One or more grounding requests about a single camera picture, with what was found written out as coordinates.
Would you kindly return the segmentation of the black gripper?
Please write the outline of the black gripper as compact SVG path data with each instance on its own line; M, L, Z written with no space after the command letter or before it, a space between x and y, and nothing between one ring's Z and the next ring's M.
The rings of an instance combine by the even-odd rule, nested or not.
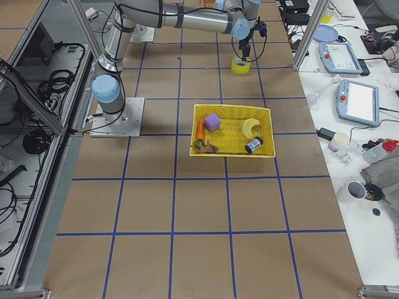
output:
M239 50L241 51L241 60L243 62L248 62L248 57L251 52L249 41L253 38L256 31L258 31L261 37L267 39L267 24L260 20L260 17L256 19L255 25L250 28L249 33L244 36L244 39L239 41Z

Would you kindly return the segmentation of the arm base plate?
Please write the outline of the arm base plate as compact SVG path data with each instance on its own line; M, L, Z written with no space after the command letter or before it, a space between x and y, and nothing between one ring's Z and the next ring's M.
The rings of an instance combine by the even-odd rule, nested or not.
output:
M94 138L118 138L140 136L142 116L145 105L143 97L126 98L125 109L120 117L118 114L104 114L94 118L90 136Z
M137 24L130 38L130 43L132 44L149 43L153 42L154 38L155 38L155 28Z

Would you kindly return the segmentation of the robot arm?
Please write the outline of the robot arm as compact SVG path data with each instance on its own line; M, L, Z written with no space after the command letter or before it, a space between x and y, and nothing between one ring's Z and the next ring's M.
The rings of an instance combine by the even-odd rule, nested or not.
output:
M194 7L192 1L117 1L96 76L109 75L128 97L143 97L146 133L170 131L194 103L221 103L251 96L245 76L227 59L254 62L250 42L259 29L258 1L223 1Z

